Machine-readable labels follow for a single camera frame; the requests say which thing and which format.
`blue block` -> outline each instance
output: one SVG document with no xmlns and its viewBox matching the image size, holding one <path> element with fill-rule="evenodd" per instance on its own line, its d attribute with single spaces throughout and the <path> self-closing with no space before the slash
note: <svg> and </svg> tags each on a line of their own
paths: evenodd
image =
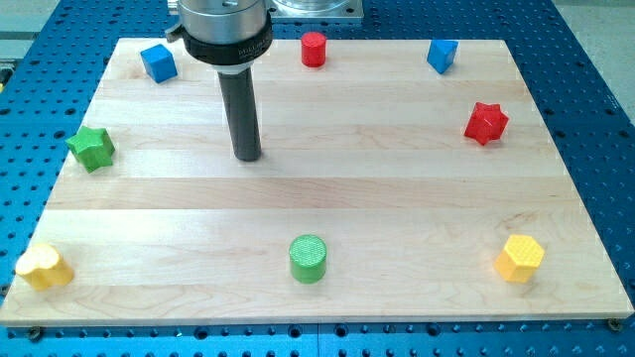
<svg viewBox="0 0 635 357">
<path fill-rule="evenodd" d="M 141 60 L 146 72 L 157 83 L 168 80 L 177 75 L 175 59 L 163 45 L 156 45 L 141 52 Z"/>
<path fill-rule="evenodd" d="M 428 51 L 428 63 L 443 74 L 453 63 L 458 41 L 432 40 Z"/>
</svg>

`green star block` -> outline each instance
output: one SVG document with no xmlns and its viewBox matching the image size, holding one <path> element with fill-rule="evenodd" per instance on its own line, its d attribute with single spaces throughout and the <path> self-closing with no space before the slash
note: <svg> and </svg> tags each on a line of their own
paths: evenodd
<svg viewBox="0 0 635 357">
<path fill-rule="evenodd" d="M 291 275 L 303 284 L 317 282 L 326 273 L 326 245 L 313 234 L 301 235 L 289 248 Z"/>
<path fill-rule="evenodd" d="M 90 129 L 82 126 L 74 136 L 66 140 L 68 148 L 89 173 L 112 166 L 112 153 L 115 147 L 110 141 L 106 129 Z"/>
</svg>

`wooden surface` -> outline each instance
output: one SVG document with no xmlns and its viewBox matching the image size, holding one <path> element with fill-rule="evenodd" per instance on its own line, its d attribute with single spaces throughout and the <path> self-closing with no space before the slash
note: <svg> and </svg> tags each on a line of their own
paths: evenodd
<svg viewBox="0 0 635 357">
<path fill-rule="evenodd" d="M 461 41 L 444 76 L 428 41 L 330 41 L 325 67 L 277 41 L 253 66 L 263 158 L 231 154 L 215 72 L 169 45 L 155 84 L 121 40 L 84 124 L 114 166 L 68 158 L 33 242 L 75 269 L 36 293 L 16 280 L 8 325 L 624 317 L 633 309 L 504 43 Z M 500 142 L 462 137 L 500 103 Z M 327 272 L 294 281 L 288 249 L 324 239 Z M 528 284 L 493 263 L 509 234 L 545 248 Z"/>
</svg>

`yellow hexagon block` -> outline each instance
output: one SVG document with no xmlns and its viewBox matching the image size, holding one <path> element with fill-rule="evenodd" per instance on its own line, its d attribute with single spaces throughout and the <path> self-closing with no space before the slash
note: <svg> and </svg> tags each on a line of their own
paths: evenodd
<svg viewBox="0 0 635 357">
<path fill-rule="evenodd" d="M 16 274 L 36 291 L 65 286 L 74 277 L 72 268 L 54 247 L 37 243 L 29 247 L 16 264 Z"/>
<path fill-rule="evenodd" d="M 509 236 L 494 268 L 508 282 L 527 283 L 543 261 L 545 250 L 527 235 Z"/>
</svg>

